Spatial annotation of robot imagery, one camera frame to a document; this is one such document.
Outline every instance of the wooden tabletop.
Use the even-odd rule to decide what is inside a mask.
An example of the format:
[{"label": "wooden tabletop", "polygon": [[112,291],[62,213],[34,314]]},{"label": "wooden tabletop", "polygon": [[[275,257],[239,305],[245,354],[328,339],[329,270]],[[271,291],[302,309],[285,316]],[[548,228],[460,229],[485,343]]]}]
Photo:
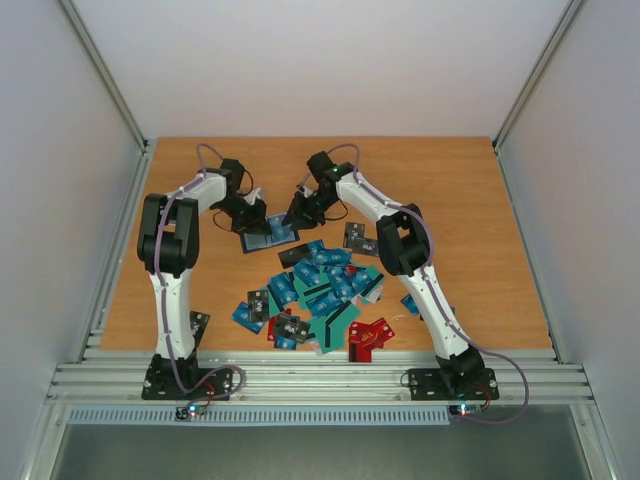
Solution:
[{"label": "wooden tabletop", "polygon": [[[550,347],[488,138],[161,138],[143,195],[166,193],[191,180],[198,169],[195,145],[203,140],[250,170],[256,186],[266,190],[269,215],[287,210],[313,153],[345,141],[359,144],[360,168],[367,180],[394,200],[417,204],[431,226],[436,272],[467,334],[487,348]],[[209,165],[219,165],[217,158],[206,154]],[[331,157],[336,163],[353,161],[353,150],[336,151]],[[365,223],[365,235],[375,237],[375,226],[354,210],[350,208],[343,221],[301,231],[301,242],[321,238],[327,247],[341,247],[346,221]],[[336,204],[328,216],[338,217],[342,212],[342,206]],[[238,303],[246,301],[248,290],[264,286],[282,271],[277,253],[294,244],[243,254],[239,237],[215,227],[211,216],[205,213],[200,217],[200,256],[191,279],[191,308],[212,316],[200,349],[271,349],[266,328],[254,335],[230,317]],[[224,214],[217,220],[222,226],[230,225]],[[106,324],[103,349],[155,348],[154,295],[136,256],[139,222],[140,211]],[[384,271],[375,257],[354,255],[354,260]],[[385,349],[433,349],[424,323],[400,304],[406,293],[396,278],[387,275],[383,299],[363,306],[358,321],[371,323],[380,317],[389,321],[396,336]],[[301,313],[308,318],[308,311]]]}]

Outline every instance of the blue card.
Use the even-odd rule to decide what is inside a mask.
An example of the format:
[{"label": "blue card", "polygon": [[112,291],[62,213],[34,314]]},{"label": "blue card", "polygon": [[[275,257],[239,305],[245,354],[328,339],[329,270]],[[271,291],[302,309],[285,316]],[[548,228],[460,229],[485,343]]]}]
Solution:
[{"label": "blue card", "polygon": [[249,321],[249,305],[245,302],[240,302],[240,305],[235,309],[235,311],[231,314],[231,320],[236,322],[238,325],[243,326],[247,330],[255,333],[256,335],[260,333],[262,327],[266,322],[250,322]]}]

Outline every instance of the white wall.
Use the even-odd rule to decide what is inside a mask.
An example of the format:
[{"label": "white wall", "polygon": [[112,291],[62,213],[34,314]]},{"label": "white wall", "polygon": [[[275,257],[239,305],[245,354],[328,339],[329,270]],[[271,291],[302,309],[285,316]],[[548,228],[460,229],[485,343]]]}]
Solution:
[{"label": "white wall", "polygon": [[587,2],[503,149],[544,297],[625,478],[640,416],[640,3]]},{"label": "white wall", "polygon": [[57,362],[74,360],[137,157],[56,2],[0,15],[0,476],[17,478]]},{"label": "white wall", "polygon": [[76,3],[148,137],[493,137],[567,1]]}]

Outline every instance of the enclosure panel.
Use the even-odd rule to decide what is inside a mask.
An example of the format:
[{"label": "enclosure panel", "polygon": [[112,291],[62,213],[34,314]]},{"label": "enclosure panel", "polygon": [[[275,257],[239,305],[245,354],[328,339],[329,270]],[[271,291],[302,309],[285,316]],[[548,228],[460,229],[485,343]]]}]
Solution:
[{"label": "enclosure panel", "polygon": [[565,359],[584,363],[625,478],[640,469],[640,3],[586,4],[503,148]]},{"label": "enclosure panel", "polygon": [[[513,414],[499,409],[498,416]],[[160,451],[171,455],[158,455]],[[588,478],[569,407],[487,430],[407,427],[68,427],[54,478]]]},{"label": "enclosure panel", "polygon": [[493,137],[566,0],[77,0],[149,137]]},{"label": "enclosure panel", "polygon": [[0,465],[17,478],[73,359],[137,157],[56,2],[0,15]]}]

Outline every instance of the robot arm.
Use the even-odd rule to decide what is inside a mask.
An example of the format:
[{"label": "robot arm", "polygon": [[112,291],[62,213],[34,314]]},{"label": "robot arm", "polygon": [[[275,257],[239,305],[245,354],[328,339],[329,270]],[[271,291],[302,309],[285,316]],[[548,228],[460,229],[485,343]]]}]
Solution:
[{"label": "robot arm", "polygon": [[[376,225],[382,265],[397,276],[416,302],[433,338],[441,377],[453,394],[469,385],[484,369],[476,348],[457,335],[450,325],[464,334],[449,306],[436,277],[433,265],[427,263],[430,245],[422,226],[410,215],[389,205],[399,205],[373,187],[353,165],[335,165],[325,152],[307,162],[318,189],[296,192],[284,224],[292,229],[313,228],[324,224],[324,212],[342,200],[362,212]],[[403,207],[420,215],[415,205]],[[408,234],[401,237],[399,230]]]},{"label": "robot arm", "polygon": [[[166,195],[151,194],[144,200],[138,258],[149,272],[155,293],[158,341],[156,353],[170,358],[167,337],[177,359],[187,359],[195,348],[191,332],[189,282],[200,250],[199,216],[220,208],[232,218],[232,231],[270,234],[265,219],[266,204],[260,188],[246,195],[238,193],[244,167],[237,160],[225,159],[220,169],[208,168],[189,184]],[[155,271],[160,218],[170,199],[168,224],[173,231],[162,231],[160,275]]]}]

